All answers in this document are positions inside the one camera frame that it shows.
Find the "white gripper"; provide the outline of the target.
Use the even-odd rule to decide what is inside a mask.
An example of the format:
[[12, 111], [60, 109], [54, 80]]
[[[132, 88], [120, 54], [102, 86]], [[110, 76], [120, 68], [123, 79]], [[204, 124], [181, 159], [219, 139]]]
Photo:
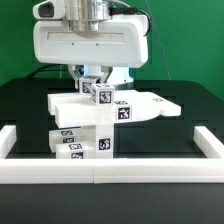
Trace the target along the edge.
[[101, 83], [112, 67], [138, 68], [148, 60], [149, 18], [135, 8], [112, 8], [115, 0], [45, 0], [33, 7], [34, 50], [43, 63], [68, 64], [79, 88], [81, 67], [102, 66]]

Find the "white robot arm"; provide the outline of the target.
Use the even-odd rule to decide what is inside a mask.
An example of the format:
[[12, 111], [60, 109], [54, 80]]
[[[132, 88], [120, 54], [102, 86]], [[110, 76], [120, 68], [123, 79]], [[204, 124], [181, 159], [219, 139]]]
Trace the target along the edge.
[[123, 0], [44, 0], [33, 7], [34, 51], [42, 63], [65, 64], [108, 81], [115, 68], [139, 68], [148, 60], [147, 13]]

